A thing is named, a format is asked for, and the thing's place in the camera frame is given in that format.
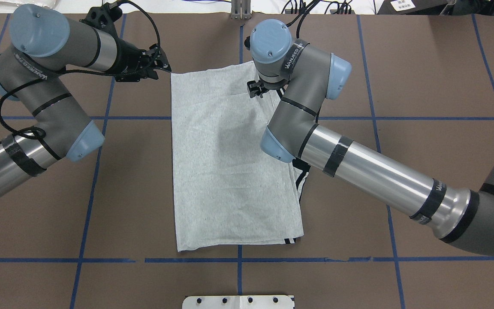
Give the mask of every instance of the folded fabric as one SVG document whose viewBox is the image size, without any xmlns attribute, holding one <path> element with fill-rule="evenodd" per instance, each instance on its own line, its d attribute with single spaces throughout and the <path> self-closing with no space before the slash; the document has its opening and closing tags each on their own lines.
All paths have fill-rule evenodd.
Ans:
<svg viewBox="0 0 494 309">
<path fill-rule="evenodd" d="M 252 61 L 171 74 L 178 251 L 285 244 L 304 233 L 298 200 L 305 178 L 259 147 L 280 98 L 275 91 L 249 98 L 247 82 L 255 79 Z"/>
</svg>

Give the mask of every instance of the gray robot arm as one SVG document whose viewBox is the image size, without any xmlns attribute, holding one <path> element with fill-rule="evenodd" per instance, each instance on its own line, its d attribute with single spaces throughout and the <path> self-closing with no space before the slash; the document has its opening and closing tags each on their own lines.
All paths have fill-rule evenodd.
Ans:
<svg viewBox="0 0 494 309">
<path fill-rule="evenodd" d="M 324 98 L 335 99 L 351 66 L 292 36 L 278 20 L 259 23 L 246 43 L 259 73 L 251 96 L 288 84 L 262 137 L 270 156 L 299 158 L 431 227 L 440 240 L 494 255 L 494 168 L 479 192 L 451 188 L 315 123 Z"/>
<path fill-rule="evenodd" d="M 61 158 L 78 161 L 104 143 L 102 133 L 59 80 L 63 73 L 77 72 L 66 71 L 65 65 L 103 72 L 117 82 L 157 79 L 155 69 L 170 72 L 159 44 L 145 51 L 117 36 L 113 22 L 121 16 L 118 5 L 125 2 L 91 8 L 81 22 L 32 4 L 14 12 L 9 26 L 12 45 L 0 54 L 0 95 L 19 89 L 9 99 L 21 100 L 37 124 L 0 143 L 0 196 Z"/>
</svg>

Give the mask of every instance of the robotic arm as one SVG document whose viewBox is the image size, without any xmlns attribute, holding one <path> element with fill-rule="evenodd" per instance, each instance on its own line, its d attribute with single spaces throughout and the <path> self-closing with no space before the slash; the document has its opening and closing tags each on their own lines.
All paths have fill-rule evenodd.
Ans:
<svg viewBox="0 0 494 309">
<path fill-rule="evenodd" d="M 465 251 L 494 255 L 494 168 L 479 192 L 451 188 L 315 123 L 323 100 L 334 100 L 351 65 L 292 40 L 274 19 L 259 23 L 245 42 L 259 74 L 247 84 L 251 97 L 288 85 L 263 134 L 268 155 L 299 158 L 339 177 L 422 225 L 440 240 Z"/>
<path fill-rule="evenodd" d="M 81 22 L 33 4 L 14 12 L 12 45 L 0 54 L 0 94 L 3 99 L 21 100 L 37 124 L 16 131 L 0 119 L 12 131 L 0 143 L 0 196 L 61 158 L 78 161 L 104 143 L 60 75 L 79 72 L 139 82 L 157 79 L 156 69 L 171 72 L 159 41 L 146 51 L 118 37 L 113 23 L 122 15 L 118 7 L 122 3 L 129 1 L 91 8 Z M 103 73 L 66 70 L 67 64 Z"/>
</svg>

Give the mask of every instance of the white plate with holes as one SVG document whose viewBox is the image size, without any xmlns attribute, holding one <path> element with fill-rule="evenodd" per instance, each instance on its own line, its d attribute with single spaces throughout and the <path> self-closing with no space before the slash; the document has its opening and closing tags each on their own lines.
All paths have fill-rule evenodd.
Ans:
<svg viewBox="0 0 494 309">
<path fill-rule="evenodd" d="M 247 295 L 186 297 L 182 309 L 294 309 L 295 298 L 288 295 Z"/>
</svg>

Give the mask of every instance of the white bracket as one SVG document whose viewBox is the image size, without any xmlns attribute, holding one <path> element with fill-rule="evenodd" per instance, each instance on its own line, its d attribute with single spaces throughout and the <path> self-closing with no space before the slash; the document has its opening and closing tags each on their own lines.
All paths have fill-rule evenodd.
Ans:
<svg viewBox="0 0 494 309">
<path fill-rule="evenodd" d="M 251 295 L 186 297 L 182 309 L 295 309 L 295 297 L 288 295 Z"/>
<path fill-rule="evenodd" d="M 232 19 L 251 19 L 251 0 L 232 0 Z"/>
</svg>

